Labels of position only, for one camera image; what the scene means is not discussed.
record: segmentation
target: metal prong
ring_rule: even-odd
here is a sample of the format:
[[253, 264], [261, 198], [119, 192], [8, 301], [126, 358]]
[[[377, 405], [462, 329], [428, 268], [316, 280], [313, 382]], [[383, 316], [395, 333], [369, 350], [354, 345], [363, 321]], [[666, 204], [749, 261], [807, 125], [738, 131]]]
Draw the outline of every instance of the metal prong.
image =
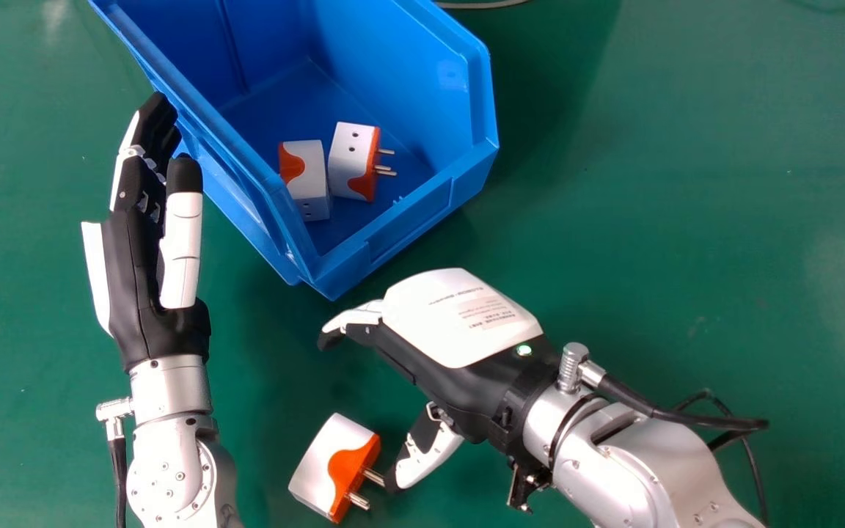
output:
[[361, 495], [348, 494], [348, 498], [350, 499], [351, 504], [356, 505], [356, 507], [361, 508], [364, 511], [370, 511], [370, 501], [363, 498]]
[[367, 480], [373, 482], [373, 484], [379, 485], [380, 488], [386, 487], [386, 485], [383, 483], [383, 475], [382, 474], [379, 474], [378, 472], [373, 471], [370, 468], [366, 468], [364, 473], [365, 473], [365, 477], [367, 478]]

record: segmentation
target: blue plastic bin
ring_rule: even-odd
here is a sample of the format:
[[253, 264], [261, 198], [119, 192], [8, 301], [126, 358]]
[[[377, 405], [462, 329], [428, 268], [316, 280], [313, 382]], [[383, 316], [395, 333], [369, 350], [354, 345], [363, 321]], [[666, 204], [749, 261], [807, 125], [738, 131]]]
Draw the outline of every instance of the blue plastic bin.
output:
[[[431, 0], [91, 0], [178, 108], [205, 191], [288, 284], [334, 300], [478, 194], [497, 154], [489, 53]], [[382, 129], [373, 204], [301, 220], [278, 144]]]

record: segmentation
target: screw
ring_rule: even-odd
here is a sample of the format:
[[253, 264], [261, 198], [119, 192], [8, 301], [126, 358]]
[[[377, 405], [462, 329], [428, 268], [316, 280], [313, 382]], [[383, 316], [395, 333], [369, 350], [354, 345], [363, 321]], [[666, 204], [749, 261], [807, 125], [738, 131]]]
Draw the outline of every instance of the screw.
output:
[[567, 343], [563, 347], [560, 357], [560, 375], [556, 380], [556, 388], [561, 393], [576, 394], [579, 389], [579, 364], [589, 357], [589, 348], [579, 343]]

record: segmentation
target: robot's right hand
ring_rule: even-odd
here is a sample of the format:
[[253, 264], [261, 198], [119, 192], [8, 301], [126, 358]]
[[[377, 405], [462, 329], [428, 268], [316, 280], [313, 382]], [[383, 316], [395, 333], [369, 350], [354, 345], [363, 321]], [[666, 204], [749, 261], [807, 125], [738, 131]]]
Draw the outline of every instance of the robot's right hand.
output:
[[161, 93], [136, 111], [117, 155], [110, 216], [81, 225], [97, 318], [127, 372], [147, 359], [208, 358], [211, 317], [195, 298], [202, 175], [187, 156], [169, 161], [181, 141], [177, 118]]

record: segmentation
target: green table surface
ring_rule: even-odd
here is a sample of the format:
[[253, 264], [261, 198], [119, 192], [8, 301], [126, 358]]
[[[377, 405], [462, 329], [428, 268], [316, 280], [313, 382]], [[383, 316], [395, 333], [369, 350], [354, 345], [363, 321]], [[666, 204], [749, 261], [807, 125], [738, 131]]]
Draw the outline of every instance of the green table surface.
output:
[[[247, 526], [326, 525], [285, 487], [333, 411], [395, 454], [422, 395], [371, 351], [319, 353], [315, 335], [448, 266], [658, 401], [707, 386], [770, 418], [754, 444], [772, 524], [845, 526], [845, 0], [536, 0], [457, 17], [491, 50], [502, 134], [460, 213], [330, 304], [208, 208], [199, 295]], [[103, 219], [148, 94], [83, 0], [0, 0], [0, 527], [111, 526], [93, 410], [128, 380], [93, 315], [79, 222]], [[754, 510], [741, 451], [721, 464]], [[588, 525], [556, 492], [533, 517], [508, 510], [509, 480], [469, 445], [409, 494], [366, 488], [373, 512], [346, 525]]]

